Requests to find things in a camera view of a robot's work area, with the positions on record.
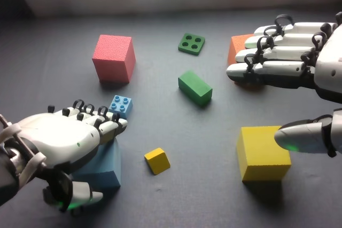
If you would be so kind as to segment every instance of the blue block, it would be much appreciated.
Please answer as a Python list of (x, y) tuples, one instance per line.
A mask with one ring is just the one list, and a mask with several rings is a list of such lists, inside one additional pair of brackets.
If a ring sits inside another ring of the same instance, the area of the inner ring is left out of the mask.
[(133, 101), (132, 99), (124, 96), (114, 96), (114, 99), (109, 106), (109, 111), (112, 113), (119, 113), (120, 118), (127, 119), (128, 114), (132, 110)]
[(73, 180), (87, 182), (94, 190), (105, 190), (121, 185), (121, 154), (118, 141), (100, 145), (95, 157), (72, 174)]

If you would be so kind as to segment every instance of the large blue block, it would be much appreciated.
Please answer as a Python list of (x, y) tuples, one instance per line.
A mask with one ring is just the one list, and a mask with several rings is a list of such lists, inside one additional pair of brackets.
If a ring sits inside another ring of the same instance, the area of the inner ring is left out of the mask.
[(120, 118), (127, 119), (128, 114), (132, 110), (132, 99), (124, 96), (114, 96), (114, 99), (108, 110), (112, 113), (119, 113)]
[(106, 190), (121, 185), (121, 154), (118, 141), (100, 145), (95, 157), (72, 174), (78, 182), (87, 182), (95, 190)]

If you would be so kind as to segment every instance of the small yellow block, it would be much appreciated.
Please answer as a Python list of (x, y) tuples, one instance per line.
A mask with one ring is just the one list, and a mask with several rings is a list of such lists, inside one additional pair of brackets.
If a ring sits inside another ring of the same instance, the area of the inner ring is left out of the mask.
[(274, 127), (243, 127), (237, 142), (242, 181), (281, 180), (291, 167), (289, 151), (274, 140)]
[(170, 162), (168, 161), (165, 152), (161, 148), (157, 148), (152, 152), (146, 153), (145, 160), (155, 175), (170, 168)]

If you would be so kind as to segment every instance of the pink foam block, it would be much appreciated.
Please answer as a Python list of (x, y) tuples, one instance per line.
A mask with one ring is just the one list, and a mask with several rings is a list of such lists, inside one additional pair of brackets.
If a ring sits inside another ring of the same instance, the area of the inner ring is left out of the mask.
[(100, 82), (129, 82), (135, 65), (131, 37), (100, 35), (92, 61)]

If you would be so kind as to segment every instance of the robotic hand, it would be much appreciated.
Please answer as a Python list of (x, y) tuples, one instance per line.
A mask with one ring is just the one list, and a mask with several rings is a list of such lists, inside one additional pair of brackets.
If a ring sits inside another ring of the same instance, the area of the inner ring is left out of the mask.
[(87, 164), (98, 146), (111, 143), (124, 132), (127, 121), (92, 104), (77, 100), (73, 107), (27, 117), (16, 124), (0, 115), (0, 206), (34, 177), (48, 182), (44, 201), (60, 211), (102, 199), (88, 183), (72, 181), (68, 174)]
[[(280, 18), (290, 24), (281, 26)], [(294, 23), (289, 15), (279, 15), (274, 26), (260, 27), (246, 40), (228, 77), (237, 83), (315, 89), (321, 98), (342, 103), (342, 12), (336, 20)], [(275, 140), (289, 151), (334, 157), (336, 151), (342, 153), (341, 124), (342, 109), (336, 109), (333, 115), (282, 126)]]

